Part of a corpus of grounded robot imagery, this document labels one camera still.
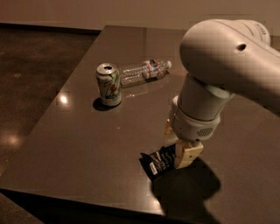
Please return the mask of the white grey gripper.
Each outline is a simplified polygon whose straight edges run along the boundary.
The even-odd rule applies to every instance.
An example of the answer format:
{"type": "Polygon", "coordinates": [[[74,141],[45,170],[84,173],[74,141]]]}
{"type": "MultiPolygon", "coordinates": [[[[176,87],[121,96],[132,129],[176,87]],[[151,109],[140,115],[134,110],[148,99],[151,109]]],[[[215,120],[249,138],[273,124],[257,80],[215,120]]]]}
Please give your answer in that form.
{"type": "Polygon", "coordinates": [[[164,147],[175,144],[174,165],[176,169],[189,166],[200,155],[203,151],[203,144],[193,141],[209,139],[221,121],[219,116],[212,121],[200,121],[191,118],[179,107],[177,96],[172,100],[169,119],[165,123],[164,147]]]}

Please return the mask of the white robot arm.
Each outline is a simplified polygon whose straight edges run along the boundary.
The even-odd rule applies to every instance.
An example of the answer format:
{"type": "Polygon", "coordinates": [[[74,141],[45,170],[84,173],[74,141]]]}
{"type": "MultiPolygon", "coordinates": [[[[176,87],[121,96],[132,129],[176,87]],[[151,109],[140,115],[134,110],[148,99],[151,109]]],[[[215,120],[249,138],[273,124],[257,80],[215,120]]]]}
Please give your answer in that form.
{"type": "Polygon", "coordinates": [[[222,109],[235,95],[280,114],[280,53],[270,46],[263,24],[199,22],[186,32],[179,53],[187,75],[169,113],[177,169],[202,152],[202,142],[212,136],[222,109]]]}

